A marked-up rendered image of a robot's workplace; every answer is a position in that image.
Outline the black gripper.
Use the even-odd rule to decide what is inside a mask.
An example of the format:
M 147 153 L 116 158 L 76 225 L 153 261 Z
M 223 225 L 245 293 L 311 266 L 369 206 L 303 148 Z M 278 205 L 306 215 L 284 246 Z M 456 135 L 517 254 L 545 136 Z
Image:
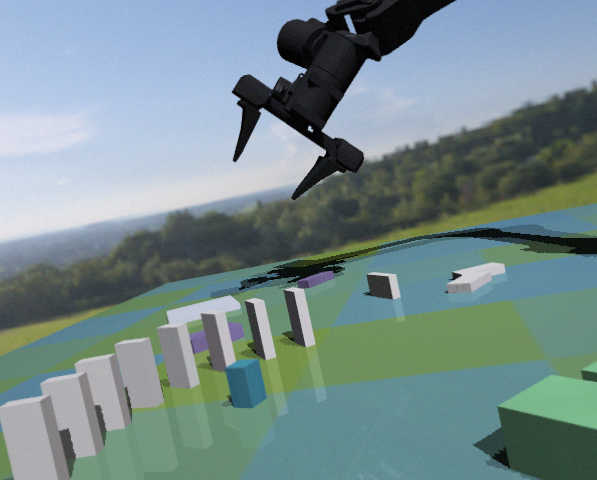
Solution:
M 357 173 L 364 160 L 363 152 L 344 139 L 332 139 L 321 131 L 346 90 L 334 76 L 310 65 L 284 106 L 270 96 L 270 87 L 251 74 L 242 76 L 232 91 L 241 98 L 237 104 L 243 109 L 233 162 L 236 163 L 243 153 L 262 114 L 259 110 L 263 108 L 326 151 L 324 157 L 318 157 L 313 168 L 296 188 L 291 197 L 293 200 L 336 171 L 345 173 L 348 170 Z M 310 126 L 313 132 L 309 131 L 305 124 Z

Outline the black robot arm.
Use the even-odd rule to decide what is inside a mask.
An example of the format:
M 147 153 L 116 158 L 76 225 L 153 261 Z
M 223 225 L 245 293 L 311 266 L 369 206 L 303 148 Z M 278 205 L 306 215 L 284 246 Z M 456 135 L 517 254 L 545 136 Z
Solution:
M 422 22 L 456 0 L 337 0 L 327 7 L 328 21 L 310 18 L 286 22 L 277 38 L 279 55 L 308 69 L 317 66 L 348 89 L 367 59 L 380 62 L 413 37 Z M 350 15 L 356 33 L 344 16 Z M 286 105 L 302 79 L 279 77 L 270 96 Z

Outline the blue rectangular block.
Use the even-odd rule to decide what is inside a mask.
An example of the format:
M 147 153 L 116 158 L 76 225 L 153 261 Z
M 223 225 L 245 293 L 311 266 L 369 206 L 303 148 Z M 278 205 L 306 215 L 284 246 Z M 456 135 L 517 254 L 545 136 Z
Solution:
M 267 399 L 259 359 L 239 359 L 225 371 L 234 408 L 254 408 Z

